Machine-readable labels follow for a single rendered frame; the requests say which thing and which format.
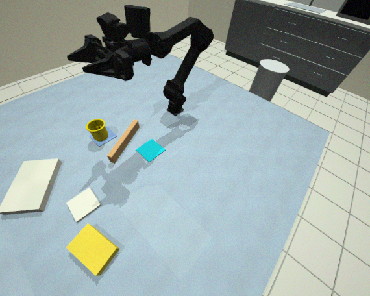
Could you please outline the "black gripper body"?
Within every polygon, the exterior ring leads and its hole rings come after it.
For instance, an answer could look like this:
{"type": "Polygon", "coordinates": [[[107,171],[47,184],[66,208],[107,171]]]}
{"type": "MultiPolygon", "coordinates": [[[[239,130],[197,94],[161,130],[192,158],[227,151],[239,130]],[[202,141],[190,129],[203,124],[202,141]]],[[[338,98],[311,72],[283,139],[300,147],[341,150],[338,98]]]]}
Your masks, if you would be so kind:
{"type": "Polygon", "coordinates": [[[92,42],[92,48],[95,54],[96,61],[104,59],[108,51],[110,50],[117,55],[117,62],[121,79],[123,79],[124,81],[128,81],[133,78],[133,65],[138,55],[136,48],[131,41],[128,40],[129,43],[126,46],[115,49],[114,44],[108,41],[105,42],[106,47],[103,47],[102,41],[92,34],[85,36],[85,38],[88,38],[92,42]]]}

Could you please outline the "white flat rectangular block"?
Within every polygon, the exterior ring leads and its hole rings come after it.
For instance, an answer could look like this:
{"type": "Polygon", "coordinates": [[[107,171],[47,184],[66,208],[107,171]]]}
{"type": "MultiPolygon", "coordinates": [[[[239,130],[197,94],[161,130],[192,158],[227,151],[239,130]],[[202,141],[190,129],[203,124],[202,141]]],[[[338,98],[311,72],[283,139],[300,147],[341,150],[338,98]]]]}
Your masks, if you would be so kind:
{"type": "Polygon", "coordinates": [[[90,188],[84,190],[72,200],[69,200],[67,205],[76,222],[83,220],[90,213],[102,206],[90,188]]]}

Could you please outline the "orange flat bar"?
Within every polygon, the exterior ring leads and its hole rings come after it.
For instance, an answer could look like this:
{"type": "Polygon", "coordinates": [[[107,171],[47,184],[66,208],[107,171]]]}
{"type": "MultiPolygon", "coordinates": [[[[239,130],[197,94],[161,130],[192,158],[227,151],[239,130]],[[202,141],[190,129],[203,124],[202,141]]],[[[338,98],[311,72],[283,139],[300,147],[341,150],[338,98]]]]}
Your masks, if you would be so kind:
{"type": "Polygon", "coordinates": [[[131,138],[134,136],[136,131],[139,129],[138,120],[135,120],[130,124],[128,129],[117,141],[112,150],[107,154],[107,158],[111,163],[116,163],[122,152],[125,150],[126,146],[129,144],[131,138]]]}

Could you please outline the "yellow flat square block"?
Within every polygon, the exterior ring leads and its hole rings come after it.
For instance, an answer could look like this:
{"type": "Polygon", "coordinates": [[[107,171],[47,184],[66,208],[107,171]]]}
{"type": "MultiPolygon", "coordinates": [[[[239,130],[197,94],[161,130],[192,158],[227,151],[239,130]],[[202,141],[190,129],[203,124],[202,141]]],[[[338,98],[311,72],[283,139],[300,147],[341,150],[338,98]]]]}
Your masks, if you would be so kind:
{"type": "Polygon", "coordinates": [[[95,276],[103,273],[120,250],[101,232],[87,224],[66,247],[95,276]]]}

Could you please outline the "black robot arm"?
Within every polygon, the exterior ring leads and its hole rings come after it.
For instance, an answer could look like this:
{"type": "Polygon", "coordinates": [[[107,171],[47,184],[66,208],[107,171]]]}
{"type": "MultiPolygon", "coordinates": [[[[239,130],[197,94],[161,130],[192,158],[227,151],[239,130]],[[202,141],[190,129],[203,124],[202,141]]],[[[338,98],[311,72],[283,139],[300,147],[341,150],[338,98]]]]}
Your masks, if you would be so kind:
{"type": "Polygon", "coordinates": [[[206,27],[199,19],[189,17],[178,25],[164,32],[151,32],[150,8],[145,6],[124,5],[126,24],[121,22],[116,15],[107,12],[97,17],[103,34],[103,43],[108,41],[114,44],[115,49],[126,46],[131,41],[137,51],[135,62],[141,61],[147,66],[151,65],[151,55],[165,58],[172,47],[191,35],[191,46],[182,61],[174,79],[167,80],[163,94],[169,99],[167,111],[174,116],[184,109],[186,101],[184,83],[193,69],[199,55],[208,48],[214,39],[212,29],[206,27]],[[135,40],[125,40],[128,34],[135,40]]]}

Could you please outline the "cream flat rectangular block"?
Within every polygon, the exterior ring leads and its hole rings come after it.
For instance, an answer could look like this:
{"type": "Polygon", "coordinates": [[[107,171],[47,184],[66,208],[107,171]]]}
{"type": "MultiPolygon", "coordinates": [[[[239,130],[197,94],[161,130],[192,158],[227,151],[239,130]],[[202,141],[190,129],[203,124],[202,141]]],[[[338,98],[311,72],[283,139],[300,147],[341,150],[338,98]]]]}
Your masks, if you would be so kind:
{"type": "Polygon", "coordinates": [[[0,206],[0,214],[45,211],[62,161],[59,158],[24,161],[0,206]]]}

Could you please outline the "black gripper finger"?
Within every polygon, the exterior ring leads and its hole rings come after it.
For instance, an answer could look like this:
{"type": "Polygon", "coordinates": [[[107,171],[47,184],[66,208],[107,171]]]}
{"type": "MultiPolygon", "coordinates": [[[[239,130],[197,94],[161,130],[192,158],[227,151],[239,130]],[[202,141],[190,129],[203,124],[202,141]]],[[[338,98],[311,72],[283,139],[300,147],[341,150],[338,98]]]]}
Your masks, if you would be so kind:
{"type": "Polygon", "coordinates": [[[69,54],[67,58],[69,61],[76,62],[96,62],[91,40],[85,38],[84,45],[80,49],[69,54]]]}
{"type": "Polygon", "coordinates": [[[106,57],[82,67],[83,72],[121,79],[117,55],[110,50],[106,57]]]}

